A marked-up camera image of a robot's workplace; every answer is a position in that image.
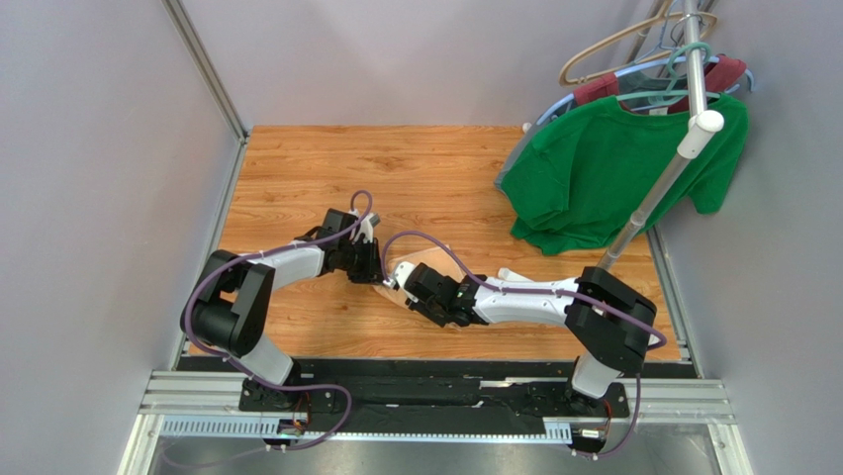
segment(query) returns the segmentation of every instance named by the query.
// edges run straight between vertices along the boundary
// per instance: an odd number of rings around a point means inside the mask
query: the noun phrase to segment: white wall
[[[0,71],[0,472],[114,473],[236,144],[159,1],[4,1]]]
[[[725,381],[757,473],[840,473],[843,4],[716,13],[716,50],[758,80],[749,142],[722,210],[676,210],[667,248],[702,366]]]
[[[650,0],[185,0],[247,127],[520,125]],[[584,62],[593,72],[612,51]]]

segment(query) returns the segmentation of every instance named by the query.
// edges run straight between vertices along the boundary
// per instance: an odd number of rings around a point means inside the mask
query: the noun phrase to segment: clothing rack
[[[697,10],[698,0],[683,0],[683,11],[685,17],[680,22],[685,23],[685,44],[690,45],[700,40],[700,13]],[[611,245],[598,262],[598,267],[609,270],[633,238],[647,223],[650,215],[655,210],[665,194],[673,186],[676,180],[691,163],[703,151],[708,141],[714,134],[723,129],[723,116],[716,111],[706,109],[705,100],[705,76],[703,71],[703,52],[698,49],[690,49],[688,56],[688,101],[690,104],[691,119],[689,120],[688,133],[679,143],[676,155],[668,163],[667,168],[656,180],[656,183],[641,201],[629,221],[620,234],[614,239]]]

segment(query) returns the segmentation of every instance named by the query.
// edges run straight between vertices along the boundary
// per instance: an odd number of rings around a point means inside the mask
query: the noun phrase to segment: wood grain
[[[515,214],[492,180],[520,136],[518,128],[492,127],[255,128],[221,248],[246,252],[286,243],[320,224],[328,208],[347,209],[351,193],[364,188],[381,216],[381,242],[420,230],[449,244],[477,273],[509,267],[535,280],[579,275],[597,262],[599,250],[545,257],[510,236]],[[416,237],[399,239],[390,257],[428,247]],[[679,359],[644,237],[613,273],[659,306],[656,328],[670,344],[647,357]],[[544,325],[441,329],[342,273],[275,293],[265,332],[296,356],[543,360],[583,351],[566,329]]]

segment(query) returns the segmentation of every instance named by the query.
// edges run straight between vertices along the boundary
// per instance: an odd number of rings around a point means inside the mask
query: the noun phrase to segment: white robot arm
[[[598,400],[622,372],[640,372],[649,334],[560,291],[593,295],[647,326],[655,319],[652,302],[594,267],[579,278],[553,282],[532,282],[502,269],[499,278],[481,276],[487,284],[481,286],[470,277],[457,283],[423,263],[401,262],[392,278],[408,307],[440,326],[531,322],[569,328],[587,350],[569,379],[571,397]]]
[[[383,282],[378,240],[373,232],[379,223],[376,214],[368,215],[348,236],[321,245],[304,245],[314,238],[336,235],[357,218],[354,211],[328,210],[323,224],[294,239],[293,248],[241,262],[217,277],[196,301],[191,321],[193,333],[200,341],[224,349],[263,380],[285,384],[295,362],[263,334],[271,294],[294,282],[335,270],[345,271],[352,283]],[[237,254],[231,252],[215,251],[199,281],[236,258]],[[234,292],[233,300],[225,296]]]

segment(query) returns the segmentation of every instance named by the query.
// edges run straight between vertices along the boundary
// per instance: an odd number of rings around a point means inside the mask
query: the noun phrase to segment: clothes hanger
[[[708,43],[703,42],[690,43],[671,52],[670,57],[668,57],[668,62],[665,64],[668,75],[670,76],[670,83],[668,83],[668,87],[665,89],[665,92],[672,92],[673,88],[676,87],[676,83],[679,82],[679,73],[676,72],[676,67],[674,67],[676,58],[679,57],[680,54],[694,49],[701,49],[705,52],[705,56],[702,58],[702,63],[706,63],[709,59],[711,59],[711,47]],[[678,100],[674,100],[673,102],[667,101],[664,99],[666,96],[668,96],[668,94],[665,96],[654,95],[652,96],[653,98],[651,99],[650,104],[654,106],[670,106],[678,102]]]
[[[688,61],[688,58],[686,56],[678,56],[674,60],[674,63],[682,63],[682,62],[686,62],[686,61]],[[615,71],[614,75],[616,77],[622,77],[622,76],[625,76],[627,74],[632,74],[634,72],[643,71],[644,69],[650,69],[652,67],[664,66],[664,65],[667,64],[667,62],[668,62],[668,58],[663,58],[663,59],[654,59],[654,60],[651,60],[651,61],[642,62],[640,64],[633,64],[633,65],[631,65],[629,67],[626,67],[624,69]],[[712,56],[708,59],[707,62],[708,63],[719,63],[720,58],[718,56]],[[754,92],[755,91],[755,76],[752,74],[752,71],[750,71],[749,69],[744,71],[744,75],[747,78],[749,91]],[[739,87],[740,87],[740,85],[734,85],[734,86],[726,89],[723,92],[725,92],[727,94],[731,94],[732,92],[737,90]],[[573,102],[574,102],[574,94],[570,93],[567,96],[563,97],[562,99],[556,101],[556,103],[554,103],[552,106],[550,106],[544,112],[544,114],[542,114],[541,116],[538,117],[538,119],[535,121],[535,124],[537,126],[540,126],[540,125],[546,123],[547,121],[549,121],[551,118],[553,118],[554,115],[561,116],[562,114],[567,113],[571,109],[571,105],[573,104]],[[562,109],[565,106],[567,106],[567,108],[564,111],[560,111],[560,109]],[[633,111],[635,111],[635,112],[644,111],[644,110],[652,109],[652,108],[653,107],[637,108],[637,109],[633,109]]]
[[[672,97],[679,97],[682,99],[683,97],[688,96],[689,92],[685,90],[679,91],[647,91],[647,92],[630,92],[629,94],[623,94],[617,96],[617,102],[622,101],[629,101],[632,99],[642,99],[642,98],[649,98],[649,97],[662,97],[662,96],[672,96]],[[710,97],[712,99],[719,99],[720,96],[723,94],[719,92],[706,92],[705,96]]]
[[[626,37],[637,34],[641,30],[650,29],[654,25],[658,25],[659,23],[668,22],[670,20],[677,20],[677,22],[684,22],[684,21],[687,21],[688,18],[690,18],[690,17],[687,17],[683,13],[667,14],[667,11],[665,13],[666,13],[666,15],[664,15],[664,16],[653,17],[653,18],[650,18],[648,20],[644,20],[643,22],[641,22],[637,25],[633,25],[633,26],[631,26],[631,27],[629,27],[625,30],[621,30],[620,32],[617,32],[614,35],[612,35],[608,38],[605,38],[605,39],[595,43],[594,45],[591,45],[590,47],[587,47],[587,48],[583,49],[582,51],[580,51],[579,53],[575,54],[574,57],[569,59],[568,62],[566,62],[565,65],[562,66],[562,70],[559,71],[559,84],[561,84],[562,86],[576,86],[576,85],[579,85],[579,84],[583,84],[585,82],[593,81],[593,80],[597,79],[598,77],[600,77],[604,74],[607,74],[609,72],[616,72],[620,69],[623,69],[624,65],[621,65],[621,66],[612,67],[612,68],[609,68],[609,69],[606,69],[606,70],[603,70],[603,71],[600,71],[600,72],[595,72],[595,73],[592,73],[592,74],[589,74],[589,75],[586,75],[586,76],[583,76],[583,77],[578,77],[578,78],[574,78],[574,79],[568,77],[568,71],[574,65],[576,65],[577,63],[579,63],[580,61],[582,61],[586,57],[594,54],[595,52],[597,52],[601,49],[604,49],[604,48],[606,48],[610,45],[614,45],[615,43],[623,40]],[[714,15],[711,15],[711,13],[705,13],[705,12],[700,12],[697,15],[700,15],[700,17],[702,19],[704,19],[706,21],[706,23],[708,24],[708,28],[706,28],[705,30],[703,30],[700,33],[700,39],[702,40],[705,37],[707,37],[714,30],[714,28],[716,28],[717,17],[715,17]],[[655,53],[655,54],[651,54],[650,56],[641,58],[639,60],[640,61],[651,61],[651,60],[654,60],[654,59],[659,59],[659,58],[665,57],[669,54],[670,54],[670,52],[668,50],[666,50],[666,51],[658,52],[658,53]]]

